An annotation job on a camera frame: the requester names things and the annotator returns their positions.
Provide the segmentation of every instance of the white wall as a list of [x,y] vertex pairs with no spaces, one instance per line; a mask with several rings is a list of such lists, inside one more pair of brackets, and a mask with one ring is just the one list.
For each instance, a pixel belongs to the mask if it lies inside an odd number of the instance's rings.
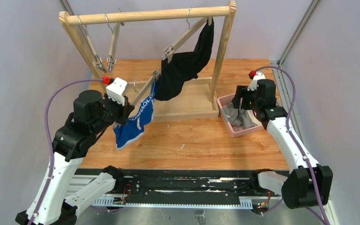
[[339,222],[360,224],[360,1],[322,1],[285,69],[304,142],[334,172]]
[[[90,72],[58,20],[58,1],[0,0],[0,225],[35,197],[48,163],[43,114],[49,96]],[[80,90],[50,109],[51,133],[64,124]]]
[[[69,0],[75,14],[97,14],[160,10],[189,7],[225,6],[227,0]],[[303,17],[311,0],[238,0],[237,12],[226,58],[270,58],[278,60]],[[193,24],[198,19],[189,19]],[[217,54],[223,17],[215,19],[215,42],[212,57]],[[129,22],[121,27],[116,57],[119,59],[158,59],[163,50],[186,30],[185,19]],[[111,31],[107,24],[88,26],[99,56],[107,58]],[[179,51],[192,51],[198,33]]]

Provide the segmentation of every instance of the wooden table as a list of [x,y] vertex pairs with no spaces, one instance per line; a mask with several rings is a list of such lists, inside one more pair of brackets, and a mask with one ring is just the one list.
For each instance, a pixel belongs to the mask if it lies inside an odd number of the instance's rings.
[[[233,94],[237,85],[248,85],[250,70],[269,64],[267,59],[224,60],[217,97]],[[199,77],[211,76],[213,66],[211,60]],[[135,77],[142,81],[157,68],[160,60],[117,60],[112,76],[128,82]],[[263,72],[274,80],[270,69]],[[101,90],[96,82],[90,88]],[[279,147],[266,130],[231,138],[221,117],[152,122],[145,126],[141,138],[120,151],[115,148],[115,134],[109,128],[90,148],[81,167],[108,165],[154,169],[288,169]]]

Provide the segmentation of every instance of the red cable plug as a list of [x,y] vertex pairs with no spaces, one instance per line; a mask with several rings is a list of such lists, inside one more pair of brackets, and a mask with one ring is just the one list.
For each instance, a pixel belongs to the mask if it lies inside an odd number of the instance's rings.
[[103,76],[103,84],[110,84],[111,78],[109,76]]
[[256,75],[256,71],[254,71],[254,70],[252,70],[252,71],[250,71],[250,73],[249,73],[249,78],[250,79],[253,79],[253,77]]

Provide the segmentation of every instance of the blue garment with white text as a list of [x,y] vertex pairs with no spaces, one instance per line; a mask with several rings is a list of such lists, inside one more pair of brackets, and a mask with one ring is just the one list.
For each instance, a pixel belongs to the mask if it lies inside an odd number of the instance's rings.
[[151,92],[148,97],[140,102],[139,111],[136,116],[129,117],[126,125],[114,127],[117,150],[136,141],[144,133],[144,125],[149,124],[154,112],[154,88],[155,81],[151,85]]

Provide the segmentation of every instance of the pink plastic bin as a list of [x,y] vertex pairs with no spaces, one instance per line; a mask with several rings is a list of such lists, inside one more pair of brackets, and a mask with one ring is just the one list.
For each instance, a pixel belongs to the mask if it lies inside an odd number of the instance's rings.
[[220,107],[221,118],[223,118],[225,126],[227,127],[227,130],[230,133],[231,138],[235,138],[235,137],[238,137],[238,136],[241,136],[241,135],[249,134],[249,133],[252,133],[254,131],[263,129],[262,123],[255,118],[255,116],[253,115],[251,110],[249,110],[248,113],[249,113],[249,116],[252,119],[252,121],[255,124],[257,124],[256,127],[243,129],[242,127],[233,127],[230,124],[230,122],[228,121],[227,116],[224,113],[223,108],[227,107],[227,104],[234,98],[234,96],[235,96],[235,94],[231,94],[231,95],[226,95],[226,96],[223,96],[223,97],[219,97],[217,99],[218,106]]

